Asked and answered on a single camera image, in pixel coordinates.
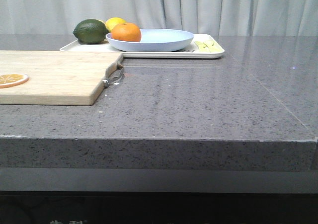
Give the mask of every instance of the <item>curtain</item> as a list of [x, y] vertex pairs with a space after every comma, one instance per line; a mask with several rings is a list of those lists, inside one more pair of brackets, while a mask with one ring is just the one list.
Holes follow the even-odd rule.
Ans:
[[318, 0], [0, 0], [0, 34], [71, 34], [82, 20], [223, 36], [317, 36]]

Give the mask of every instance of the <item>countertop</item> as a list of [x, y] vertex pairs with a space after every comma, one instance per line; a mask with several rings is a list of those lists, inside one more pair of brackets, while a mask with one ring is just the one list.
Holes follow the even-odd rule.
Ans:
[[219, 59], [125, 58], [93, 106], [0, 105], [0, 190], [318, 193], [318, 38], [214, 38]]

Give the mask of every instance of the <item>tray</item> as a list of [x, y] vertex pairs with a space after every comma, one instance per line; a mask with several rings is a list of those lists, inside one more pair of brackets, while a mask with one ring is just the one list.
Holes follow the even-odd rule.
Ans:
[[209, 34], [194, 34], [192, 42], [182, 50], [175, 52], [125, 52], [112, 47], [106, 40], [100, 44], [81, 44], [75, 40], [64, 47], [60, 51], [78, 51], [78, 52], [122, 52], [125, 58], [189, 58], [189, 59], [216, 59], [221, 57], [225, 50], [215, 41], [215, 46], [220, 52], [200, 52], [195, 41], [204, 42], [206, 40], [214, 40]]

